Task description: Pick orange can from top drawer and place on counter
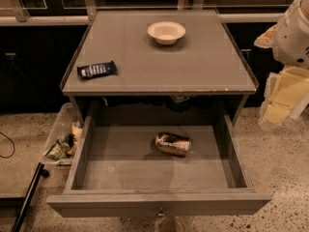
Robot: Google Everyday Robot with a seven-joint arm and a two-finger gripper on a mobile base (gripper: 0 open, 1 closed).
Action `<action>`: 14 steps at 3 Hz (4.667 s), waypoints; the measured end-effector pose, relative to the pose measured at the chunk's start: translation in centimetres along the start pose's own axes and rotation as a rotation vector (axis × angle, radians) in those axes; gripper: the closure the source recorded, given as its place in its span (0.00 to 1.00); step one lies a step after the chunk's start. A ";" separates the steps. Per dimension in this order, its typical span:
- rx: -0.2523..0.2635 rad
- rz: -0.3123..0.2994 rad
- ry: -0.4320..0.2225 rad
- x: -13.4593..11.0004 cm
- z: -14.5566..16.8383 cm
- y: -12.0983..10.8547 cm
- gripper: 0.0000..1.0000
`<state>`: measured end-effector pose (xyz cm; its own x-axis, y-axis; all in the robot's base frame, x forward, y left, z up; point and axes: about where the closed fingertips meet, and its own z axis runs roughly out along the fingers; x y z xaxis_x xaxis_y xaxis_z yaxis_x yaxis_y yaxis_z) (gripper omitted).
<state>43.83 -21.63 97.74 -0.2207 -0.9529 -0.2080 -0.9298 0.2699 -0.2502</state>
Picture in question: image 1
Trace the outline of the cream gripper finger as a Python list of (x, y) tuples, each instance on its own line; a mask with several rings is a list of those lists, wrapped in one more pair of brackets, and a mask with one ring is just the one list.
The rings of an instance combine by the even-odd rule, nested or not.
[(275, 31), (275, 26), (268, 28), (265, 33), (260, 35), (254, 42), (254, 45), (259, 48), (272, 48), (272, 40)]
[(264, 97), (259, 117), (263, 130), (273, 130), (288, 118), (296, 120), (309, 104), (309, 71), (285, 66), (280, 73), (271, 72)]

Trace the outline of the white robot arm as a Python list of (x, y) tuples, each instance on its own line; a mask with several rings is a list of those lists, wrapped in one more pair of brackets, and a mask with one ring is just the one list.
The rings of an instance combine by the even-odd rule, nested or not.
[(259, 125), (264, 130), (296, 120), (309, 103), (309, 0), (294, 0), (278, 22), (256, 39), (254, 45), (271, 48), (284, 65), (267, 78)]

